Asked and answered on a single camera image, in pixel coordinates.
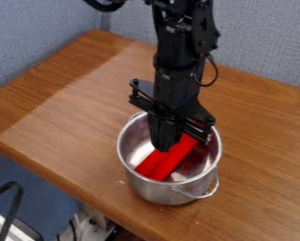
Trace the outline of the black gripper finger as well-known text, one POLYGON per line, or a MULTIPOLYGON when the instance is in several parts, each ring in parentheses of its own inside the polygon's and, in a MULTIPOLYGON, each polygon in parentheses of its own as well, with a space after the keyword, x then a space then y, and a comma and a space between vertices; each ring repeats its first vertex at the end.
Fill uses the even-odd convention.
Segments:
POLYGON ((166 152, 173 143, 173 121, 148 113, 149 137, 153 147, 166 152))
POLYGON ((182 135, 182 129, 184 129, 184 119, 180 117, 174 117, 168 121, 168 128, 169 128, 169 134, 168 134, 168 148, 172 148, 172 146, 180 142, 181 135, 182 135))

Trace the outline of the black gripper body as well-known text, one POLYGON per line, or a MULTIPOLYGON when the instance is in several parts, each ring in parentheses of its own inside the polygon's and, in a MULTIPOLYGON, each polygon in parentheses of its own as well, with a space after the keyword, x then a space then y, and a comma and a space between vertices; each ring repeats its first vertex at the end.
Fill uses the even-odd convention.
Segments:
POLYGON ((209 141, 214 117, 198 101, 202 69, 170 72, 156 72, 154 81, 132 79, 129 103, 140 110, 153 113, 165 119, 184 119, 182 134, 188 134, 200 142, 209 141))

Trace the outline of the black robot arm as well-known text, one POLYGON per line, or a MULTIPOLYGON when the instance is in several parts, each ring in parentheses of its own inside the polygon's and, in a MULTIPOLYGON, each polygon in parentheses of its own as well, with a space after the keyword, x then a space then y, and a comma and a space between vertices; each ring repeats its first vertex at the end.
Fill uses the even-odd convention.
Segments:
POLYGON ((201 142, 216 119, 198 101, 204 64, 213 63, 220 31, 213 21, 213 0, 141 0, 152 9, 157 36, 154 80, 132 79, 129 103, 145 111, 153 147, 165 152, 189 134, 201 142))

